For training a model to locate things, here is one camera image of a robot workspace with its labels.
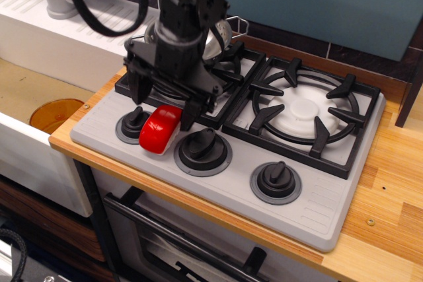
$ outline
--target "black knob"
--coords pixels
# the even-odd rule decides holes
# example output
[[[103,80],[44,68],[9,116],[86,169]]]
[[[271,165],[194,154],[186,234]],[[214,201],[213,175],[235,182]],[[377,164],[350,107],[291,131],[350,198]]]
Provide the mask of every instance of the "black knob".
[[[122,133],[128,138],[137,139],[149,116],[141,106],[138,106],[122,119]]]
[[[194,170],[212,170],[227,157],[227,147],[223,139],[212,128],[191,133],[179,147],[179,158]]]
[[[257,178],[260,190],[270,197],[286,197],[295,189],[295,179],[291,168],[280,161],[265,166]]]

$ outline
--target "toy stove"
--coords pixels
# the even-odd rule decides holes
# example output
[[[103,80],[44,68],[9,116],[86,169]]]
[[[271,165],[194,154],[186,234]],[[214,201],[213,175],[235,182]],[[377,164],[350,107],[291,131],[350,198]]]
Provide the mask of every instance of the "toy stove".
[[[353,75],[337,77],[300,59],[266,61],[241,42],[227,53],[210,70],[225,89],[216,109],[180,132],[163,155],[122,136],[122,126],[183,100],[155,87],[134,111],[125,78],[73,128],[72,140],[318,250],[332,250],[383,95]]]

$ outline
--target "black cable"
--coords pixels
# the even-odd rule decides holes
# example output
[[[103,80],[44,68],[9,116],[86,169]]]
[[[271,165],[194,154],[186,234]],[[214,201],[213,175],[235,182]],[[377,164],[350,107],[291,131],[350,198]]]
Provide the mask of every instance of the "black cable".
[[[138,16],[135,22],[125,30],[115,31],[109,29],[105,25],[101,24],[100,21],[90,12],[84,0],[72,0],[75,8],[78,10],[81,17],[84,21],[96,32],[102,34],[103,36],[123,36],[130,32],[133,32],[138,29],[141,23],[144,21],[145,16],[147,15],[148,10],[148,0],[138,0]]]
[[[26,257],[28,256],[28,252],[26,251],[25,241],[22,239],[21,236],[19,236],[17,233],[15,233],[14,231],[11,231],[9,229],[0,229],[0,237],[2,237],[2,236],[14,240],[19,246],[20,261],[19,261],[18,268],[15,272],[15,275],[11,279],[11,282],[19,282],[20,277],[22,276],[22,273],[23,273],[24,268],[25,268]]]

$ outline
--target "wooden countertop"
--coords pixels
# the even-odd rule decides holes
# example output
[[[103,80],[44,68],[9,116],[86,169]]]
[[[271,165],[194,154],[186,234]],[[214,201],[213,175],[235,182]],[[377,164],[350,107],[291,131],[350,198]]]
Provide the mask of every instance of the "wooden countertop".
[[[278,53],[288,58],[292,52]],[[326,63],[329,69],[335,64],[301,57],[310,63]],[[86,103],[90,108],[79,109],[52,134],[53,148],[342,282],[423,281],[423,129],[395,127],[404,83],[381,80],[380,75],[372,80],[383,87],[387,106],[338,243],[333,251],[322,253],[72,142],[72,127],[124,73],[124,69],[120,70]],[[367,82],[366,76],[359,79]],[[422,120],[418,118],[417,122],[421,124]],[[416,120],[413,122],[414,127],[421,127],[415,124]]]

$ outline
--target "oven door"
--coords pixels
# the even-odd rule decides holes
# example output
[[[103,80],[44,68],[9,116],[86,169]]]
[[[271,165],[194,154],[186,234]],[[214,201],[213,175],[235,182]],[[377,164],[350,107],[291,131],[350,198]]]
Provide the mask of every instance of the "oven door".
[[[268,281],[258,276],[267,256],[263,249],[253,248],[245,263],[240,264],[140,207],[135,202],[142,194],[143,191],[131,187],[121,199],[107,194],[104,204],[134,222],[142,256],[157,271],[171,277],[171,281]]]
[[[139,196],[99,170],[93,174],[122,261],[153,281],[337,281],[155,195]],[[234,278],[228,270],[242,273]]]

